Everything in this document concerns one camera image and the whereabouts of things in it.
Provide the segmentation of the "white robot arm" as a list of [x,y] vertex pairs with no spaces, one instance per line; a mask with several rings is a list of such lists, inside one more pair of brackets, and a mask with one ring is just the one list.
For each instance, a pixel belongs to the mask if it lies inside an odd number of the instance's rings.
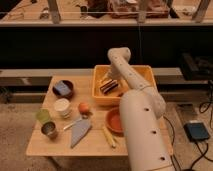
[[165,100],[129,65],[129,48],[111,48],[107,56],[111,62],[107,76],[122,77],[129,86],[119,110],[131,171],[175,171],[157,122],[165,113]]

